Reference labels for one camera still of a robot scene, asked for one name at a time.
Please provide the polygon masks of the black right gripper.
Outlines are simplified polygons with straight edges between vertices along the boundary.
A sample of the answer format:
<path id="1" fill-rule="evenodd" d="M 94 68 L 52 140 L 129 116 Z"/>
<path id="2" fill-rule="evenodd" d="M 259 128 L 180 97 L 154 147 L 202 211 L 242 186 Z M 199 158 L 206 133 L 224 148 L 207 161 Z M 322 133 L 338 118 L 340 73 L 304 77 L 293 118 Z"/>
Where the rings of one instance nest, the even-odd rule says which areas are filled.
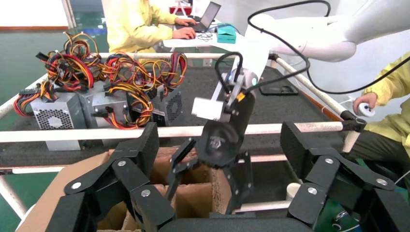
<path id="1" fill-rule="evenodd" d="M 254 190 L 252 162 L 249 151 L 240 153 L 240 148 L 245 138 L 245 132 L 256 102 L 254 93 L 241 94 L 240 101 L 232 104 L 233 110 L 229 113 L 227 121 L 208 120 L 203 128 L 198 142 L 189 138 L 170 158 L 170 171 L 168 174 L 169 187 L 166 199 L 171 201 L 176 193 L 183 175 L 197 169 L 201 163 L 212 168 L 223 168 L 223 173 L 228 181 L 231 198 L 226 207 L 225 214 L 232 214 L 240 208 L 244 200 Z M 183 159 L 195 147 L 198 158 L 193 158 L 183 163 Z M 235 177 L 232 168 L 242 164 L 243 172 Z"/>

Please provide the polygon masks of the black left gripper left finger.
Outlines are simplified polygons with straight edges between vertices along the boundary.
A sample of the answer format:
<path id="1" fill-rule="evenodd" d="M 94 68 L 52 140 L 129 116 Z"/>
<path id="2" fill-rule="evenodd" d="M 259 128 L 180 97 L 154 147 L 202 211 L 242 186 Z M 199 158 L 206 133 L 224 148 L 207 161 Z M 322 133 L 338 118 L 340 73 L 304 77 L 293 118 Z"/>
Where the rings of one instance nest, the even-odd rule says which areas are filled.
<path id="1" fill-rule="evenodd" d="M 150 122 L 140 137 L 119 143 L 108 161 L 65 186 L 46 231 L 95 232 L 120 202 L 146 232 L 173 221 L 173 207 L 149 180 L 158 150 L 158 127 Z"/>

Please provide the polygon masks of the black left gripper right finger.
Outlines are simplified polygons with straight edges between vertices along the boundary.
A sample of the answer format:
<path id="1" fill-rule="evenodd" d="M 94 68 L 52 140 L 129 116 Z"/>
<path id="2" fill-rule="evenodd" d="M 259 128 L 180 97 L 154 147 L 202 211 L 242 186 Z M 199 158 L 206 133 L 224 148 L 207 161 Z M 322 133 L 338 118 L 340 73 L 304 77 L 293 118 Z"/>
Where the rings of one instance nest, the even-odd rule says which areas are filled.
<path id="1" fill-rule="evenodd" d="M 283 122 L 281 148 L 302 180 L 287 216 L 315 229 L 327 200 L 359 215 L 364 232 L 407 232 L 410 206 L 392 179 L 345 159 L 334 148 L 317 148 L 292 122 Z"/>

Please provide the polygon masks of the seated operator hand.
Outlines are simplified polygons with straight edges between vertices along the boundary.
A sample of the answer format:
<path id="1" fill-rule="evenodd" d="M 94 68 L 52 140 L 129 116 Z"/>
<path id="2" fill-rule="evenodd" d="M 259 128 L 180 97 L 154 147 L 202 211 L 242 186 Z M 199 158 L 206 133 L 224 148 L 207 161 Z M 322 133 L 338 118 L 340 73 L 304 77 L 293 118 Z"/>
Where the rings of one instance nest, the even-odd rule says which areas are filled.
<path id="1" fill-rule="evenodd" d="M 358 98 L 356 98 L 353 102 L 353 110 L 356 114 L 358 114 L 359 104 L 367 103 L 370 109 L 374 109 L 377 102 L 377 95 L 375 93 L 366 93 Z"/>

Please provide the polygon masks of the yellow jacket person right hand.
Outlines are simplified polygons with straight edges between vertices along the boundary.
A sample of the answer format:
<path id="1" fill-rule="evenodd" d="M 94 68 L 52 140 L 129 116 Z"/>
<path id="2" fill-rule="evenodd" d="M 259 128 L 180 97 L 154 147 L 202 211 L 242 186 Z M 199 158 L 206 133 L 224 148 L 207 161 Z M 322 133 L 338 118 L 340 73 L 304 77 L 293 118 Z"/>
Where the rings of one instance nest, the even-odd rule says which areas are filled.
<path id="1" fill-rule="evenodd" d="M 173 39 L 195 39 L 196 38 L 196 32 L 193 28 L 190 27 L 184 27 L 180 28 L 177 30 L 173 30 L 172 32 L 172 38 Z"/>

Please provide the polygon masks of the yellow jacket person left hand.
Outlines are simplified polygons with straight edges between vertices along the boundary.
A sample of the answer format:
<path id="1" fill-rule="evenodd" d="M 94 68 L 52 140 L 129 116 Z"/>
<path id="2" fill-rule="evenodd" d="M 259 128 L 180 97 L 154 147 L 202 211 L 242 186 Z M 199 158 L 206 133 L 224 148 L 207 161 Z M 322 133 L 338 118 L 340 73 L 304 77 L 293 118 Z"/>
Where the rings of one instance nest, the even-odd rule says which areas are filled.
<path id="1" fill-rule="evenodd" d="M 192 19 L 192 18 L 180 18 L 180 17 L 177 17 L 177 18 L 175 19 L 175 24 L 177 24 L 177 25 L 182 25 L 182 26 L 188 26 L 188 25 L 196 25 L 197 22 L 196 22 L 194 19 Z"/>

